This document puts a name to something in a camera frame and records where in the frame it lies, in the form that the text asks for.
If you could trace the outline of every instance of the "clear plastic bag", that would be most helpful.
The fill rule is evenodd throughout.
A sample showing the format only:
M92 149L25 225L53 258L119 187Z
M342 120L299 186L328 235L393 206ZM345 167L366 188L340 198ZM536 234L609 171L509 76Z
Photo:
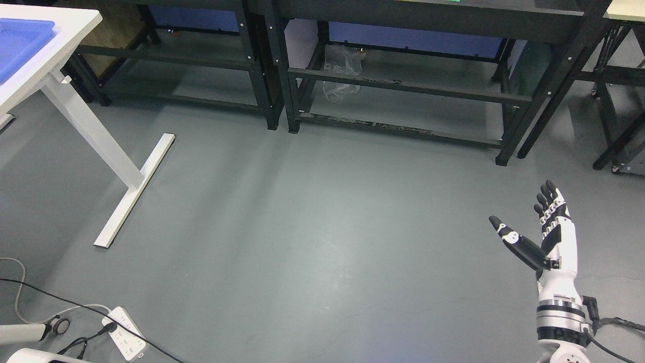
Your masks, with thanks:
M325 72L351 74L358 76L362 72L361 61L365 58L365 51L346 47L344 45L327 45L324 52ZM361 89L358 85L343 83L322 83L322 91L331 103L336 103L348 94L356 94Z

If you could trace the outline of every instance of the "black wire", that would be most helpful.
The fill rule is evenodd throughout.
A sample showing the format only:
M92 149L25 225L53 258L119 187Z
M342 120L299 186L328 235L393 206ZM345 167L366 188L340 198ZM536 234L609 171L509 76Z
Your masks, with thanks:
M64 302L67 302L67 303L69 303L69 304L73 304L73 305L76 305L76 306L82 307L83 309L91 310L91 311L93 311L94 313L97 313L97 314L99 314L99 315L103 315L103 316L105 316L106 318L110 319L111 321L115 322L118 326L120 326L120 327L122 327L123 329L125 329L125 331L127 331L128 333L130 333L130 334L134 335L135 337L137 337L137 338L139 338L139 339L143 340L144 342L148 343L149 345L151 345L152 347L154 347L156 350L158 350L158 351L160 351L161 353L163 353L164 355L166 355L168 358L170 358L170 359L172 359L172 360L174 360L174 361L176 361L176 362L178 362L178 363L184 363L184 361L179 360L178 358L175 358L172 354L170 354L170 353L168 353L167 351L165 351L165 350L161 349L159 346L157 346L157 345L156 345L156 344L154 344L153 342L150 342L149 340L145 339L145 338L144 338L144 337L142 337L141 335L138 335L137 333L135 333L135 332L131 331L131 330L130 330L130 329L128 329L127 327L124 327L121 323L119 323L118 321L114 320L111 316L108 316L106 313L104 313L104 312L102 312L102 311L98 311L98 310L93 309L93 308L91 308L91 307L89 307L89 306L81 305L81 304L79 304L79 303L77 303L77 302L73 302L73 301L71 301L71 300L67 300L67 299L61 298L60 296L56 296L56 295L54 295L54 294L48 293L47 291L43 291L43 290L39 289L38 287L36 287L36 286L34 286L34 285L27 284L27 283L26 283L26 282L24 282L24 281L12 280L12 279L10 279L10 278L0 278L0 281L7 281L7 282L14 282L14 283L16 283L16 284L21 284L21 285L24 285L24 286L29 287L30 289L34 289L34 290L38 291L39 293L43 293L43 294L45 294L45 295L47 295L47 296L51 296L51 297L53 297L53 298L56 298L56 299L58 299L58 300L60 300L60 301L64 301Z
M71 343L69 343L69 345L67 345L67 346L66 346L66 347L64 347L63 349L59 350L59 351L58 351L58 353L56 353L56 354L61 354L61 355L62 355L62 354L65 354L65 353L66 353L66 352L67 352L71 347L73 347L73 346L75 346L75 345L77 345L77 344L82 343L82 342L83 342L83 340L87 341L87 340L89 340L89 339L87 339L86 337L76 338L76 339L74 339Z
M92 335L92 336L91 336L91 337L89 337L89 338L86 338L86 337L76 338L76 339L74 339L74 341L73 341L73 342L69 343L69 345L67 345L66 347L64 347L63 349L61 349L61 350L60 350L58 353L56 353L56 354L65 354L65 352L67 352L71 347L77 346L77 345L79 345L79 344L81 344L81 343L87 343L87 342L88 342L88 340L92 340L92 339L94 339L94 338L98 337L99 335L103 335L103 334L107 333L108 331L112 330L112 329L113 329L113 328L115 328L115 327L116 327L116 324L114 324L114 323L109 323L109 324L105 325L101 330L99 330L99 332L98 332L98 333L96 333L96 334Z
M602 318L599 323L599 327L601 328L605 325L608 324L616 324L624 327L630 327L632 329L640 330L640 331L645 331L645 326L642 326L640 324L630 322L629 320L625 320L623 318L615 317L615 318Z
M602 350L604 350L604 351L605 351L605 352L607 352L608 354L610 354L610 355L612 355L612 356L614 356L614 357L616 357L616 358L618 358L618 359L622 360L623 362L627 362L627 363L636 363L636 362L634 362L633 360L627 359L627 358L623 357L622 355L620 355L620 354L618 354L618 353L614 353L614 352L612 352L612 351L611 351L611 350L609 350L608 348L604 347L602 344L598 343L598 341L597 341L597 340L595 340L595 339L591 336L591 334L589 334L589 330L588 330L588 329L585 329L585 330L584 330L584 333L587 335L587 338L589 338L589 340L591 340L595 345L597 345L599 348L601 348Z
M85 355L85 350L86 349L87 349L87 340L85 340L83 342L83 348L81 349L81 352L78 354L78 356L76 356L76 359L83 359L83 356Z

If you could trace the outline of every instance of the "electrical cord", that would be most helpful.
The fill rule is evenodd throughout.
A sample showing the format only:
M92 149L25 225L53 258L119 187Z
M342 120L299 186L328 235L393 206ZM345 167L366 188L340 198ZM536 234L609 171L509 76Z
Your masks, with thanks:
M615 317L615 318L602 318L599 322L598 328L600 329L601 327L609 324L615 324L615 325L620 325L624 327L630 327L632 329L640 330L645 332L645 326L642 326L640 324L630 322L629 320L625 320L623 318Z
M117 324L114 324L113 322L109 323L109 324L105 325L101 330L99 330L98 333L92 335L89 338L81 337L81 338L74 339L74 341L69 343L69 345L67 345L66 347L61 349L56 354L65 354L65 352L67 352L71 347L77 346L77 345L82 344L82 343L87 343L89 340L92 340L92 339L98 337L99 335L103 335L103 334L107 333L108 331L113 331L116 327L117 327Z
M0 281L7 281L7 282L13 282L13 283L16 283L16 284L21 284L21 285L24 285L24 286L29 287L30 289L34 289L34 290L38 291L39 293L43 293L43 294L45 294L45 295L47 295L47 296L51 296L51 297L53 297L53 298L56 298L56 299L58 299L58 300L60 300L60 301L68 302L69 304L73 304L73 305L76 305L76 306L78 306L78 307L82 307L82 308L84 308L84 309L91 310L91 311L93 311L94 313L97 313L97 314L99 314L99 315L103 315L103 316L105 316L106 318L110 319L111 321L115 322L118 326L120 326L120 327L122 327L123 329L125 329L125 331L127 331L128 333L130 333L130 334L134 335L135 337L137 337L137 338L139 338L139 339L143 340L144 342L148 343L149 345L151 345L152 347L154 347L156 350L158 350L158 351L159 351L159 352L161 352L162 354L166 355L168 358L170 358L170 359L172 359L172 360L174 360L174 361L176 361L176 362L178 362L178 363L184 363L184 361L179 360L178 358L175 358L172 354L170 354L170 353L168 353L167 351L163 350L163 349L162 349L162 348L160 348L157 344L154 344L153 342L150 342L149 340L145 339L145 338L144 338L144 337L142 337L141 335L138 335L137 333L135 333L135 332L131 331L131 330L130 330L130 329L128 329L127 327L124 327L121 323L119 323L118 321L114 320L111 316L108 316L106 313L103 313L103 312L101 312L101 311L98 311L98 310L96 310L96 309L93 309L93 308L88 307L88 306L85 306L85 305L81 305L81 304L79 304L79 303L77 303L77 302L73 302L73 301L71 301L71 300L67 300L67 299L65 299L65 298L61 298L60 296L56 296L56 295L54 295L54 294L48 293L47 291L41 290L41 289L39 289L38 287L36 287L36 286L34 286L34 285L27 284L27 283L26 283L26 282L24 282L24 281L12 280L12 279L10 279L10 278L0 278Z
M17 260L17 259L15 259L13 257L0 257L0 260L14 261L15 263L19 264L20 268L23 270L23 277L20 279L20 281L24 282L25 276L26 276L26 269L25 269L25 265L23 265L23 263L20 262L20 260ZM18 316L18 319L22 320L22 322L24 322L25 324L42 324L42 323L46 323L46 322L50 321L51 319L55 318L56 315L61 315L63 313L67 313L70 310L78 309L80 307L80 306L70 307L69 309L65 309L63 311L60 311L60 312L50 316L49 318L47 318L45 320L42 320L42 321L39 321L39 322L31 322L31 321L25 319L22 316L22 314L20 313L20 311L18 310L18 300L20 299L20 292L22 292L22 290L23 290L23 286L20 285L18 287L18 294L16 294L16 296L15 296L14 311L15 311L15 314ZM107 307L105 305L101 305L101 304L87 304L85 306L101 307L101 308L105 309L108 312L108 314L112 311L112 310L110 310L109 307Z
M81 349L81 352L78 354L78 356L76 356L76 359L83 359L86 349L87 349L87 340L83 342L83 348Z
M604 350L607 354L609 354L609 355L611 355L611 356L613 356L613 357L615 357L615 358L618 358L618 359L622 360L623 362L627 362L627 363L636 363L636 362L634 362L633 360L627 359L627 358L623 357L622 355L620 355L620 354L618 354L618 353L614 353L613 351L609 350L608 348L606 348L606 347L605 347L605 346L603 346L602 344L598 343L598 341L597 341L597 340L595 340L595 339L591 336L591 334L589 334L589 329L584 328L584 334L587 336L587 338L588 338L590 341L592 341L596 346L598 346L599 348L601 348L602 350Z

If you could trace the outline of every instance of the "black and white robotic hand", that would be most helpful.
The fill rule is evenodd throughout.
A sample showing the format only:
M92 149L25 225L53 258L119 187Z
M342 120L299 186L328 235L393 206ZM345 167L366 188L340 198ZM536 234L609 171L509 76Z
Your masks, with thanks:
M538 363L590 363L585 352L594 330L586 322L585 305L596 320L595 299L578 294L573 281L578 272L575 226L560 190L548 180L533 208L540 218L540 246L515 232L496 216L489 221L508 247L536 271L538 307L537 339L545 352Z

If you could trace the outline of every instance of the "metal shelf frame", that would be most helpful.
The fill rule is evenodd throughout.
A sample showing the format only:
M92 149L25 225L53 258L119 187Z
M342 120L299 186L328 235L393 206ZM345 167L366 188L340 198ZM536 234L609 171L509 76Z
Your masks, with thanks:
M497 165L507 165L520 140L532 121L549 104L577 61L598 38L606 20L603 15L611 0L588 1L581 6L577 1L552 1L553 9L536 8L534 1L518 1L504 5L504 1L463 0L459 3L440 0L390 1L353 0L250 0L252 11L266 18L271 44L272 61L278 68L289 132L298 133L302 122L316 122L356 129L370 129L389 134L461 143L500 149L495 159ZM349 12L347 9L369 9ZM306 68L289 66L284 31L289 19L318 21L319 44ZM427 85L395 79L373 79L360 76L332 74L322 71L324 46L331 43L328 22L339 21L365 25L390 26L417 30L434 30L460 34L475 34L503 38L497 53L497 71L493 80L500 82L500 92L483 92L449 85ZM535 92L531 96L510 93L508 86L508 56L512 40L524 39L553 45L554 55ZM410 52L409 50L387 49ZM450 57L468 57L449 55ZM491 61L490 59L471 59ZM302 79L298 86L297 79ZM473 138L434 130L400 127L370 121L340 118L310 113L311 94L316 81L333 81L387 88L407 92L449 96L502 105L503 135L498 140Z
M115 3L136 4L146 28L139 35L130 48L117 49L109 47L94 47L81 45L77 48L70 60L73 69L78 72L84 84L89 88L90 93L95 96L101 105L110 104L108 94L126 94L136 96L155 97L166 100L192 102L202 105L228 107L237 110L259 112L266 118L267 128L275 130L283 109L283 94L280 91L280 84L277 75L277 68L271 62L270 50L268 49L268 34L264 17L253 14L249 11L246 0L105 0ZM201 8L209 10L228 10L235 13L238 24L238 32L227 32L200 28L182 28L172 26L159 26L148 8L148 5L179 6L185 8ZM158 51L141 49L139 45L146 38L150 38L153 47L161 44L157 29L182 30L187 32L200 32L208 34L220 34L222 36L239 36L246 59L230 60L210 57L195 57L190 55L160 54ZM84 62L83 54L96 54L100 56L111 56L118 58L115 66L106 73L103 79L99 79ZM235 103L205 99L175 94L160 94L153 90L141 92L140 89L129 90L110 86L108 80L114 72L125 62L126 59L145 59L165 63L176 63L184 65L197 65L202 67L214 67L230 70L242 70L249 73L253 93L257 105L246 103Z
M634 135L643 128L645 124L645 114L636 118L622 134L614 137L610 129L611 126L616 123L617 115L613 106L613 101L611 100L611 95L606 86L607 84L614 84L645 87L645 69L608 65L609 60L614 53L616 53L616 50L618 50L618 47L625 40L625 37L630 31L634 32L643 56L645 56L645 25L643 23L619 19L606 21L600 36L594 42L594 47L589 47L589 49L587 49L584 55L579 59L573 71L563 83L561 90L554 97L552 103L549 104L547 109L540 116L538 122L536 122L534 128L529 133L526 141L520 148L518 157L526 157L537 141L537 138L548 124L551 116L562 102L562 99L564 99L566 92L569 90L573 82L580 80L594 82L591 95L598 99L597 104L600 121L608 144L608 148L593 163L593 168L595 170L601 170L611 161L613 162L612 171L620 172L621 168L631 160L630 156L624 155L623 150ZM595 45L598 45L601 41L602 46L596 65L591 72L583 71L582 68L585 66L591 57L591 54L595 50Z

